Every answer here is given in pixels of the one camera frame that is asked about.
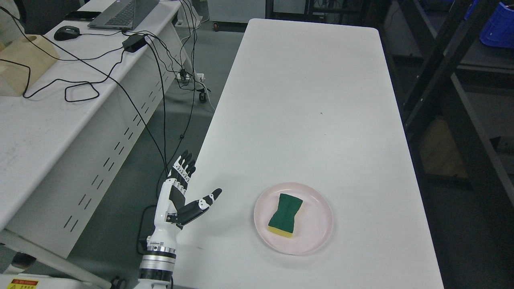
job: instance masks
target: green scouring pad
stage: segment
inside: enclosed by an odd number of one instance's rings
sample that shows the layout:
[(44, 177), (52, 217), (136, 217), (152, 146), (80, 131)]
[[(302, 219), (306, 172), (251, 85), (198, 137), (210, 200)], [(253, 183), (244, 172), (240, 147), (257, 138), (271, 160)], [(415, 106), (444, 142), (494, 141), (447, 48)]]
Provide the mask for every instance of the green scouring pad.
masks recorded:
[(280, 194), (279, 207), (268, 223), (268, 231), (291, 238), (295, 229), (295, 215), (302, 206), (302, 199)]

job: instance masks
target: laptop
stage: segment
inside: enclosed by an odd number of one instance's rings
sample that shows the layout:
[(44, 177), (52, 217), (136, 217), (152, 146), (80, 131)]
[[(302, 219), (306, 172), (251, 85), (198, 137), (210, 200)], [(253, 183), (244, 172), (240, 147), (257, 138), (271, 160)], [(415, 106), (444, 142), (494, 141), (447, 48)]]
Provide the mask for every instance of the laptop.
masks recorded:
[(88, 26), (101, 29), (134, 30), (159, 0), (116, 0)]

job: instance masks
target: table surface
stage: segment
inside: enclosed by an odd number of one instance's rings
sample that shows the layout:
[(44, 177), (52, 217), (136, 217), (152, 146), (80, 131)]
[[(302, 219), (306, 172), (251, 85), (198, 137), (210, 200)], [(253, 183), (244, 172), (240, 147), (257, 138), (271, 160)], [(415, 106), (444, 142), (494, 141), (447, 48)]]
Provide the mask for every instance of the table surface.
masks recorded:
[[(175, 284), (190, 288), (443, 288), (379, 34), (251, 20), (187, 198), (221, 187), (178, 235)], [(281, 254), (253, 210), (284, 182), (329, 202), (318, 251)]]
[[(81, 8), (88, 11), (103, 11), (112, 1), (92, 0)], [(158, 6), (136, 28), (158, 33), (167, 25), (180, 8), (179, 1), (160, 2)], [(53, 40), (57, 28), (73, 25), (81, 33), (112, 34), (115, 30), (87, 28), (88, 22), (63, 21), (46, 36)], [(82, 35), (76, 39), (56, 42), (80, 58), (93, 58), (121, 47), (127, 37)], [(116, 66), (112, 77), (120, 80), (146, 50), (146, 46), (135, 53), (125, 53), (123, 62)], [(61, 59), (73, 59), (56, 48)], [(121, 50), (111, 52), (98, 59), (87, 61), (107, 73), (120, 60)], [(97, 71), (78, 61), (57, 61), (28, 90), (30, 95), (55, 78), (67, 80), (99, 81), (104, 78)], [(30, 99), (0, 96), (0, 229), (3, 229), (25, 200), (59, 160), (71, 142), (101, 107), (111, 91), (116, 88), (112, 80), (95, 85), (100, 97), (94, 100), (67, 103), (63, 89), (69, 84), (56, 83)], [(71, 94), (72, 99), (91, 97), (93, 91), (80, 88)]]

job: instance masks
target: pink plate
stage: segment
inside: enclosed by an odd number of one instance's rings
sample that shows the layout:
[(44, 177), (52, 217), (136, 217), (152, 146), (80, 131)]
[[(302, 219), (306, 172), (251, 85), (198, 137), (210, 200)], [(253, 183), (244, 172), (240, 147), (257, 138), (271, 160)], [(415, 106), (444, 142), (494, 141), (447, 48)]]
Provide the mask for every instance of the pink plate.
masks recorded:
[[(295, 216), (292, 238), (268, 231), (268, 222), (277, 210), (281, 193), (303, 200)], [(307, 254), (321, 247), (328, 240), (333, 224), (332, 211), (325, 198), (313, 188), (299, 183), (278, 184), (262, 193), (255, 204), (253, 220), (266, 244), (290, 255)]]

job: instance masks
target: white table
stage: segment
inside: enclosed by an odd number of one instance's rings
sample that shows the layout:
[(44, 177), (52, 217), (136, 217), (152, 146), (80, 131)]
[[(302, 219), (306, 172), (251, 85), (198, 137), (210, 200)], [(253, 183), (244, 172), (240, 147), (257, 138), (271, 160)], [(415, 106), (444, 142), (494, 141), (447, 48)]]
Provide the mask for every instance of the white table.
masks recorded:
[[(251, 20), (196, 163), (188, 199), (223, 193), (178, 236), (188, 288), (443, 288), (379, 34)], [(334, 214), (305, 256), (267, 246), (260, 194), (306, 184)]]
[[(81, 10), (103, 11), (111, 3), (92, 0)], [(185, 49), (180, 50), (181, 41), (171, 23), (179, 9), (180, 1), (160, 2), (136, 31), (158, 35), (171, 54), (188, 66), (189, 58)], [(116, 32), (88, 29), (87, 22), (64, 21), (47, 36), (53, 40), (54, 32), (63, 25), (79, 27), (81, 33)], [(122, 47), (126, 38), (120, 33), (82, 35), (57, 43), (78, 57), (92, 58)], [(56, 50), (62, 59), (73, 59)], [(157, 50), (168, 68), (180, 69), (177, 63), (172, 65), (160, 45)], [(119, 50), (87, 62), (107, 73), (120, 56)], [(163, 67), (161, 70), (166, 90), (175, 77)], [(145, 46), (135, 53), (126, 52), (112, 77), (129, 92), (143, 120), (148, 121), (162, 99), (150, 49)], [(80, 62), (58, 61), (27, 94), (55, 78), (98, 81), (104, 76)], [(78, 103), (65, 102), (63, 89), (68, 85), (57, 83), (28, 100), (0, 96), (0, 230), (4, 230), (0, 242), (31, 255), (49, 251), (68, 256), (144, 129), (141, 117), (114, 81), (95, 85), (99, 98)], [(94, 92), (84, 87), (72, 91), (71, 98), (92, 95)], [(66, 264), (64, 259), (55, 260)]]

